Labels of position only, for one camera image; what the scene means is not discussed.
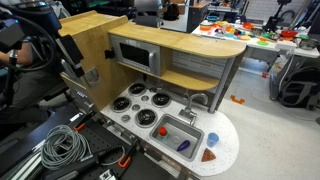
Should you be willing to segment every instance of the faucet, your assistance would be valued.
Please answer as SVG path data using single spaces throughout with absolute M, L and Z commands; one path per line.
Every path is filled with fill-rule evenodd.
M 191 110 L 191 104 L 192 104 L 192 100 L 194 98 L 197 98 L 197 97 L 201 97 L 203 98 L 203 104 L 206 105 L 208 103 L 208 96 L 203 94 L 203 93 L 200 93 L 200 94 L 194 94 L 192 96 L 190 96 L 188 98 L 188 104 L 187 104 L 187 107 L 184 108 L 184 109 L 181 109 L 181 111 L 179 112 L 179 115 L 190 120 L 190 126 L 193 126 L 193 124 L 195 123 L 196 121 L 196 118 L 197 118 L 197 114 L 192 112 Z

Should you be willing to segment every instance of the toy kitchen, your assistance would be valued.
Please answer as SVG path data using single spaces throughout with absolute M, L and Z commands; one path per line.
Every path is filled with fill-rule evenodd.
M 100 113 L 106 131 L 127 144 L 138 142 L 139 152 L 176 178 L 201 179 L 233 165 L 238 134 L 218 107 L 245 43 L 139 26 L 96 12 L 61 24 L 59 33 L 74 39 L 85 72 L 62 77 L 81 94 L 76 97 L 81 108 Z M 207 71 L 199 70 L 204 66 Z

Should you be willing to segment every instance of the laboratory room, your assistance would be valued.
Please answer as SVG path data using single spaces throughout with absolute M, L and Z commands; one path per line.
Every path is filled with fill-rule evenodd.
M 319 179 L 320 0 L 0 0 L 0 179 Z

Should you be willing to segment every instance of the microwave window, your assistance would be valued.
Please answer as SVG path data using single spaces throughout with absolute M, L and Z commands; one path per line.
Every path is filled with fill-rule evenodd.
M 120 43 L 122 56 L 126 59 L 149 67 L 149 52 L 134 46 Z

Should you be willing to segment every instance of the person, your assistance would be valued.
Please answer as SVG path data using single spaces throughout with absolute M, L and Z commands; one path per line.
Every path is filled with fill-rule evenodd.
M 0 52 L 0 61 L 9 61 L 9 53 Z M 39 59 L 33 53 L 30 43 L 23 43 L 18 51 L 17 63 L 23 67 L 33 66 L 39 63 Z M 44 69 L 31 72 L 21 72 L 14 83 L 15 94 L 12 104 L 0 111 L 0 126 L 3 124 L 19 124 L 28 122 L 44 122 L 52 111 L 40 109 L 37 100 L 43 98 L 46 93 L 61 83 L 60 75 L 48 66 Z

